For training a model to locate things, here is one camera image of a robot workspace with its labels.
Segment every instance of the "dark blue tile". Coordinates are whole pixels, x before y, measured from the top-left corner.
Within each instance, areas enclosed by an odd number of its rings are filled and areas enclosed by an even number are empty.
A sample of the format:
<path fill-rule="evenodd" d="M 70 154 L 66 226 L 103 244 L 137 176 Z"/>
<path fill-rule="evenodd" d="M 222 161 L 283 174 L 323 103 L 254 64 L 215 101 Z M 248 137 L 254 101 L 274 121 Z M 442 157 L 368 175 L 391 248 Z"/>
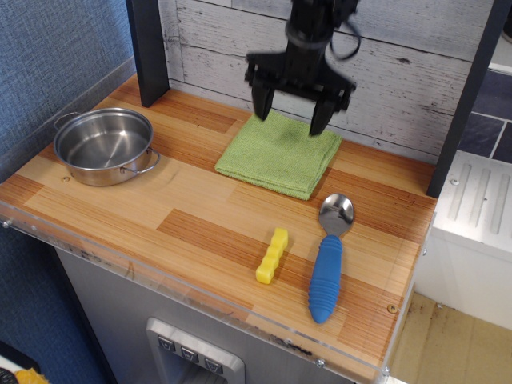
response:
<path fill-rule="evenodd" d="M 473 112 L 512 120 L 512 75 L 488 70 Z"/>
<path fill-rule="evenodd" d="M 464 152 L 488 158 L 502 128 L 502 120 L 470 114 L 458 148 Z"/>
<path fill-rule="evenodd" d="M 512 123 L 506 125 L 493 158 L 502 162 L 512 163 Z"/>

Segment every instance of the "white wood plank wall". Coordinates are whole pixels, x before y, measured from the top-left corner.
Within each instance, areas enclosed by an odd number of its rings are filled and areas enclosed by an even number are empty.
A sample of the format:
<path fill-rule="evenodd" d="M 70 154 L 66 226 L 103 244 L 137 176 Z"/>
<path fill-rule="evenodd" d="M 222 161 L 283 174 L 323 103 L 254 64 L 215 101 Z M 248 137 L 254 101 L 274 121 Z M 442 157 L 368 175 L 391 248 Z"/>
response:
<path fill-rule="evenodd" d="M 361 0 L 358 55 L 327 60 L 358 88 L 328 129 L 435 163 L 493 0 Z M 252 110 L 248 51 L 284 50 L 290 0 L 159 0 L 171 87 Z M 354 37 L 334 36 L 349 52 Z M 314 104 L 276 92 L 273 108 L 309 122 Z"/>

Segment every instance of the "spoon head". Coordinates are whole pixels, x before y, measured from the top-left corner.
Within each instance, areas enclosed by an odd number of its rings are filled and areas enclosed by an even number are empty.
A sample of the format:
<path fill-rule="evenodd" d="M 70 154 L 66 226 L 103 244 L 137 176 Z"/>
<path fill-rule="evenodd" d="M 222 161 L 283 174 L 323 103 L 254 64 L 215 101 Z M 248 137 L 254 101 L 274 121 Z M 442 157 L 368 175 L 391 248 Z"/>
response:
<path fill-rule="evenodd" d="M 320 207 L 318 220 L 327 234 L 340 237 L 354 223 L 354 206 L 344 194 L 332 194 Z"/>

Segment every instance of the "blue spoon handle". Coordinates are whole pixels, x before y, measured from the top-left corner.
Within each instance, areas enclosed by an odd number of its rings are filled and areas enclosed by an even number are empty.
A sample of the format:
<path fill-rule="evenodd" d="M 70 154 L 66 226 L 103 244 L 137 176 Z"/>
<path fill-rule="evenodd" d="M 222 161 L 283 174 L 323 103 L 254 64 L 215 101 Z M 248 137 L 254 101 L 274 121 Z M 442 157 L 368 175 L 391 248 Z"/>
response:
<path fill-rule="evenodd" d="M 339 294 L 342 274 L 342 241 L 328 234 L 322 240 L 310 281 L 310 312 L 318 324 L 333 313 Z"/>

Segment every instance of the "white plastic container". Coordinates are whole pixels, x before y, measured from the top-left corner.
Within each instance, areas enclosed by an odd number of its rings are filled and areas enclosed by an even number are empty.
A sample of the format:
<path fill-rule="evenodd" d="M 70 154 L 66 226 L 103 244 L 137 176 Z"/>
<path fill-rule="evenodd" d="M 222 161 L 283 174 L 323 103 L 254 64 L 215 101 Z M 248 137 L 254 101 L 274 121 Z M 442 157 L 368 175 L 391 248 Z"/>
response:
<path fill-rule="evenodd" d="M 512 330 L 512 165 L 457 152 L 415 290 Z"/>

